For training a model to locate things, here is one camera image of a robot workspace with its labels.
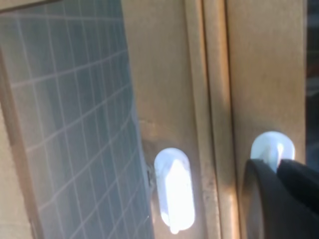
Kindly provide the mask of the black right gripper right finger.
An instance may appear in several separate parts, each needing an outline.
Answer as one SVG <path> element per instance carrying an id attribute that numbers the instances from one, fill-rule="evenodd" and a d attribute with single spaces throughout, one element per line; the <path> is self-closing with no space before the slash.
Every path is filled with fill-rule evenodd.
<path id="1" fill-rule="evenodd" d="M 293 160 L 282 160 L 277 178 L 283 186 L 276 202 L 276 238 L 319 237 L 319 173 Z"/>

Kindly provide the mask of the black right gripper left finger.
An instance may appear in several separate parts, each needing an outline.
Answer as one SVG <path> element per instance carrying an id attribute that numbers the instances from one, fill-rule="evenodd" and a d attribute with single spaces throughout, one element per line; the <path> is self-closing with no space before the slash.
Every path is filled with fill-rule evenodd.
<path id="1" fill-rule="evenodd" d="M 248 160 L 242 188 L 247 239 L 296 239 L 298 204 L 261 160 Z"/>

